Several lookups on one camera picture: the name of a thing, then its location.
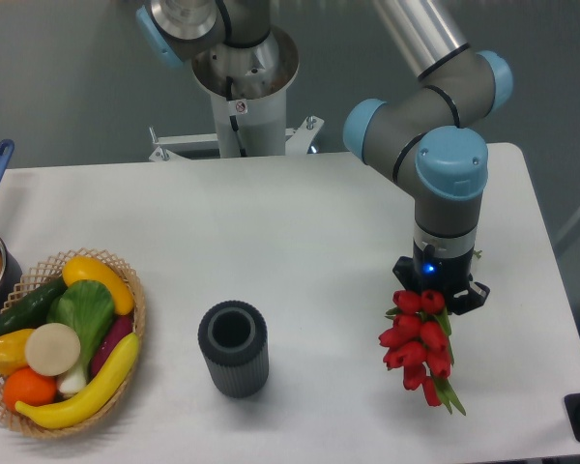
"tulip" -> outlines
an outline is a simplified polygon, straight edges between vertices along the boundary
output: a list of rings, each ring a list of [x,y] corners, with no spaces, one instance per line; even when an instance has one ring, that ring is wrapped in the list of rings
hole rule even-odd
[[[418,389],[426,376],[425,366],[422,363],[404,367],[404,388],[406,390]]]
[[[395,353],[396,353],[396,350],[394,350],[393,348],[390,348],[387,351],[387,354],[385,355],[385,357],[383,358],[383,363],[385,363],[387,365],[388,370],[397,369],[398,367],[402,366],[402,359],[400,359],[398,356],[396,356]]]
[[[409,341],[397,348],[397,350],[391,354],[391,363],[408,367],[410,365],[425,363],[426,357],[427,350],[421,343],[418,341]]]
[[[451,356],[449,350],[427,351],[427,366],[436,377],[447,379],[451,375]]]
[[[393,302],[404,314],[415,314],[421,309],[421,297],[410,290],[393,293]]]
[[[426,377],[423,381],[423,394],[425,395],[425,401],[430,406],[440,406],[443,404],[438,398],[436,393],[436,385],[434,385],[434,380],[431,377]]]
[[[421,318],[414,314],[397,314],[393,319],[393,326],[402,334],[417,338],[421,330]]]
[[[401,331],[398,327],[387,329],[384,332],[382,332],[378,337],[378,339],[380,340],[380,346],[384,346],[386,348],[393,348],[394,350],[402,346],[411,338],[413,338],[411,333],[408,334],[404,331]]]
[[[449,338],[443,332],[440,324],[427,321],[419,330],[419,337],[432,351],[444,351],[449,346]]]
[[[445,309],[445,297],[441,292],[425,290],[421,293],[421,307],[428,314],[440,314]]]

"purple eggplant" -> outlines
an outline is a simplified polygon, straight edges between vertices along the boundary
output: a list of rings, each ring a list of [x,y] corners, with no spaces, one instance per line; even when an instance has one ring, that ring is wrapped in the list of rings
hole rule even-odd
[[[112,326],[109,328],[109,332],[107,332],[107,335],[103,339],[101,346],[97,350],[97,353],[95,353],[95,356],[90,361],[91,379],[99,373],[102,366],[105,364],[105,361],[107,361],[109,354],[118,342],[131,332],[133,332],[133,325],[129,316],[119,316],[114,321]]]

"gray wall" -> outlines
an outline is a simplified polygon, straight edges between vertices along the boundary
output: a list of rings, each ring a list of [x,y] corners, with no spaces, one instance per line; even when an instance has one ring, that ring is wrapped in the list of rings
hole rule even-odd
[[[580,204],[580,0],[444,3],[476,50],[512,67],[512,100],[474,129],[522,148],[554,236]],[[149,125],[159,136],[214,131],[189,68],[164,68],[140,36],[139,4],[0,2],[0,139],[15,140],[12,167],[144,161]],[[273,17],[301,54],[288,124],[325,119],[323,151],[344,150],[356,103],[401,102],[417,89],[367,0],[276,0]],[[559,264],[580,327],[580,240]]]

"wicker basket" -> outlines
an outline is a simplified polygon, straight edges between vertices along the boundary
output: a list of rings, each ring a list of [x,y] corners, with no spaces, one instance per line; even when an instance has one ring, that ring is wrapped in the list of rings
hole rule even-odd
[[[11,307],[28,292],[59,276],[65,263],[77,255],[92,256],[101,260],[112,270],[114,270],[114,272],[118,274],[129,286],[135,299],[135,308],[133,311],[133,331],[137,334],[141,343],[144,335],[144,326],[146,321],[146,305],[144,301],[142,285],[140,284],[135,270],[133,270],[129,264],[127,264],[123,259],[109,253],[106,250],[98,251],[95,249],[82,248],[78,251],[71,250],[67,252],[60,252],[56,256],[50,256],[47,258],[47,260],[40,262],[36,267],[31,268],[29,274],[22,276],[21,282],[15,285],[14,291],[5,301],[2,311],[5,311]],[[9,411],[5,404],[2,402],[2,392],[6,379],[0,375],[0,422],[2,422],[12,431],[20,432],[27,437],[34,437],[39,439],[60,438],[81,432],[82,430],[85,430],[94,425],[116,405],[118,400],[123,395],[125,388],[130,383],[134,371],[135,369],[133,368],[118,390],[93,417],[72,427],[58,430],[45,429],[36,425],[28,418]]]

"white table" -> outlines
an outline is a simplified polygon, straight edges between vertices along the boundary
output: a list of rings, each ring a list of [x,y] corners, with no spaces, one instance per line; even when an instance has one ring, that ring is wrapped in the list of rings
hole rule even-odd
[[[147,291],[144,352],[103,427],[61,442],[0,428],[0,462],[427,463],[580,453],[563,403],[580,341],[520,151],[490,146],[475,277],[484,308],[452,319],[450,381],[468,416],[388,372],[377,336],[412,252],[413,202],[350,154],[9,171],[0,235],[28,268],[107,248]],[[269,326],[264,389],[213,386],[196,331],[229,299]]]

